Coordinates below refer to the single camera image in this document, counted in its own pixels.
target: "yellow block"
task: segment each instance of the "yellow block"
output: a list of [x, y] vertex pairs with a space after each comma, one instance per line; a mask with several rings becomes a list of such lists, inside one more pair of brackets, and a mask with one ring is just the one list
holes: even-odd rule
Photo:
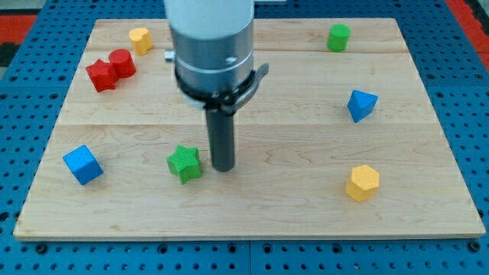
[[346, 181], [345, 192], [357, 202], [371, 199], [379, 187], [379, 178], [379, 173], [368, 165], [354, 167]]
[[153, 42], [151, 42], [150, 37], [150, 31], [145, 27], [139, 27], [130, 30], [129, 38], [131, 38], [134, 53], [136, 53], [138, 56], [145, 55], [147, 50], [153, 47]]

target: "colored block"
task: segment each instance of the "colored block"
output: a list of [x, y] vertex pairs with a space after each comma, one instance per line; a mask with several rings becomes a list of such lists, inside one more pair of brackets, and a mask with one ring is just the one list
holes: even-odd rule
[[86, 145], [64, 155], [63, 160], [81, 185], [87, 184], [103, 173], [99, 163]]
[[146, 54], [147, 50], [153, 47], [151, 42], [150, 31], [145, 27], [135, 28], [129, 31], [129, 38], [131, 38], [132, 47], [134, 53], [138, 56]]
[[108, 61], [114, 65], [115, 72], [119, 78], [126, 78], [136, 73], [131, 53], [126, 49], [112, 51], [108, 55]]
[[350, 28], [344, 24], [335, 24], [329, 30], [328, 48], [334, 52], [341, 52], [346, 49], [346, 44], [350, 38]]
[[200, 178], [199, 150], [195, 147], [176, 146], [175, 153], [167, 158], [168, 168], [185, 184], [190, 179]]
[[375, 103], [378, 100], [377, 95], [372, 95], [367, 92], [354, 90], [351, 93], [348, 102], [348, 110], [355, 123], [372, 113]]
[[89, 78], [92, 80], [97, 92], [115, 89], [118, 76], [115, 72], [114, 64], [97, 60], [94, 64], [86, 67], [86, 72], [89, 74]]
[[357, 202], [371, 199], [379, 187], [379, 173], [368, 165], [351, 169], [345, 192]]

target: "green cylinder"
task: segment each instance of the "green cylinder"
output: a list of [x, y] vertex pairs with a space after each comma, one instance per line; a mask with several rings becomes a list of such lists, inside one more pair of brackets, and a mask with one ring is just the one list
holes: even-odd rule
[[341, 52], [345, 50], [350, 33], [350, 28], [347, 25], [333, 25], [329, 31], [328, 48], [334, 52]]

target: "red cylinder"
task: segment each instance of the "red cylinder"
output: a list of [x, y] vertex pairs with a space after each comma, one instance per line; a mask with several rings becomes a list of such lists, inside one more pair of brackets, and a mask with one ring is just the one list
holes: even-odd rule
[[108, 56], [108, 61], [114, 64], [115, 72], [119, 78], [126, 78], [136, 73], [136, 67], [128, 50], [114, 50]]

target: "blue pyramid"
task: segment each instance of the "blue pyramid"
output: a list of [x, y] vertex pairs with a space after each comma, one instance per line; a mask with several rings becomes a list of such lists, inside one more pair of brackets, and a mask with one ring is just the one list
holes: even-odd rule
[[353, 90], [348, 102], [348, 110], [355, 123], [366, 117], [374, 110], [375, 103], [379, 97], [367, 92]]

